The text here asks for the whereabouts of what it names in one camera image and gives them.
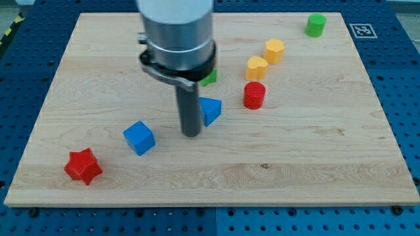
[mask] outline red star-shaped block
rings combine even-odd
[[[70,160],[64,167],[64,171],[72,180],[83,180],[86,185],[89,185],[95,176],[102,174],[102,170],[90,148],[81,152],[71,151]]]

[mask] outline metal cylinder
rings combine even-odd
[[[175,87],[175,90],[182,133],[187,137],[195,137],[201,131],[198,84],[195,83],[193,92],[180,87]]]
[[[212,0],[137,0],[147,45],[159,65],[189,70],[213,52]]]

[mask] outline wood grain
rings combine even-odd
[[[10,207],[416,205],[419,194],[339,13],[320,38],[309,13],[215,14],[218,82],[200,89],[222,115],[184,137],[173,87],[140,70],[138,14],[81,14],[5,204]],[[285,43],[268,68],[262,109],[243,107],[245,68],[264,42]],[[122,132],[135,121],[156,146],[137,157]],[[90,147],[104,174],[91,185],[63,171]]]

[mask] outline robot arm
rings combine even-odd
[[[213,41],[213,0],[137,0],[145,32],[139,43],[142,69],[153,78],[174,85],[182,133],[200,133],[197,81],[209,75],[216,58]]]

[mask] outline blue cube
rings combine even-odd
[[[222,101],[212,98],[199,98],[201,118],[208,127],[222,113]]]
[[[142,121],[133,124],[123,133],[129,147],[139,156],[155,145],[153,132]]]

